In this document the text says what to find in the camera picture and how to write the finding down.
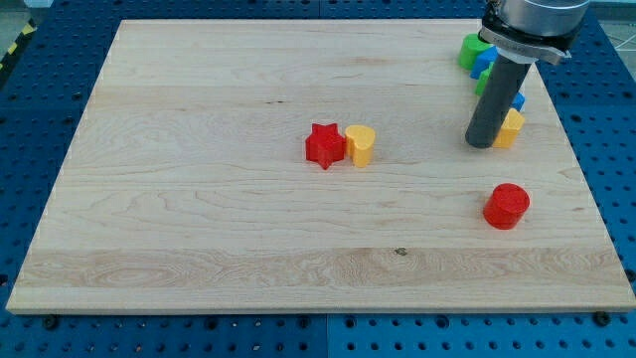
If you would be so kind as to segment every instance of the blue block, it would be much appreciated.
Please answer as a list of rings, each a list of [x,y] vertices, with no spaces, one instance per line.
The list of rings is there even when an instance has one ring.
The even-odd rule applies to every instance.
[[[524,97],[523,94],[519,92],[517,93],[517,95],[515,95],[515,99],[513,99],[512,108],[518,111],[521,111],[521,108],[524,106],[525,102],[526,102],[526,98]]]
[[[479,80],[479,74],[481,74],[482,71],[488,69],[490,63],[495,62],[496,59],[497,48],[494,46],[484,51],[481,55],[477,56],[477,60],[475,60],[473,70],[470,72],[470,78]]]

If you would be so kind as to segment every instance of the green block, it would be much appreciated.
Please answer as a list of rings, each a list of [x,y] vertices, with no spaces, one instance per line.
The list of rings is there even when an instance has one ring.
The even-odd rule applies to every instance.
[[[490,64],[488,69],[484,70],[479,74],[479,81],[477,82],[477,87],[475,88],[475,94],[481,95],[484,92],[484,88],[486,87],[486,83],[490,78],[490,72],[493,70],[493,65]]]
[[[477,34],[469,34],[464,38],[459,52],[459,66],[470,71],[475,65],[475,60],[484,51],[491,47],[490,44],[479,40]]]

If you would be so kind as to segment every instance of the blue perforated panel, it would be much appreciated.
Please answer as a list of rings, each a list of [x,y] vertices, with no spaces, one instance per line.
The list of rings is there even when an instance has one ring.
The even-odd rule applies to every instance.
[[[124,18],[476,18],[482,0],[62,0],[0,92],[4,306]],[[539,64],[612,241],[636,278],[635,84],[587,15],[573,59]],[[0,357],[635,356],[636,314],[15,317]]]

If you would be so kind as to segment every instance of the red star block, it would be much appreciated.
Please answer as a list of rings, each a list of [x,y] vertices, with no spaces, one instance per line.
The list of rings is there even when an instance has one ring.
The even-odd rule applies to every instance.
[[[307,160],[327,170],[331,163],[345,158],[347,140],[338,133],[338,124],[311,124],[311,135],[305,140]]]

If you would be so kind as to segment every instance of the toy block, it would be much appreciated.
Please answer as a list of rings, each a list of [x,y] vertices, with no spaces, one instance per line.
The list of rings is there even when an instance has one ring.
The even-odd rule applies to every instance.
[[[521,131],[525,121],[526,119],[522,114],[520,114],[516,109],[510,108],[506,115],[506,119],[504,119],[504,123],[499,130],[499,134],[497,134],[497,138],[495,138],[493,147],[510,148],[513,146],[513,143],[517,138],[517,134]]]
[[[472,70],[470,71],[470,78],[478,80],[479,74],[488,69],[490,64],[494,63],[495,60],[497,60],[497,47],[493,46],[477,56],[477,59],[475,59],[475,65],[473,65]]]
[[[365,125],[350,125],[345,129],[347,138],[347,155],[351,156],[354,165],[364,168],[373,159],[376,132]]]
[[[327,170],[333,162],[345,158],[346,144],[345,137],[338,133],[338,124],[311,124],[311,134],[305,139],[307,160]]]
[[[466,35],[461,45],[461,51],[459,52],[459,66],[470,71],[475,64],[477,56],[488,50],[490,47],[490,44],[479,40],[477,34]]]
[[[488,83],[488,78],[490,78],[490,72],[493,70],[493,64],[490,64],[488,69],[481,72],[479,75],[479,82],[477,82],[477,87],[475,87],[475,94],[481,95],[486,88],[486,83]]]
[[[524,97],[524,95],[518,92],[517,95],[515,95],[515,99],[513,99],[512,108],[516,109],[517,111],[521,111],[521,109],[524,107],[525,102],[526,98]]]
[[[530,197],[524,188],[504,183],[495,188],[484,207],[484,219],[499,230],[513,229],[530,207]]]

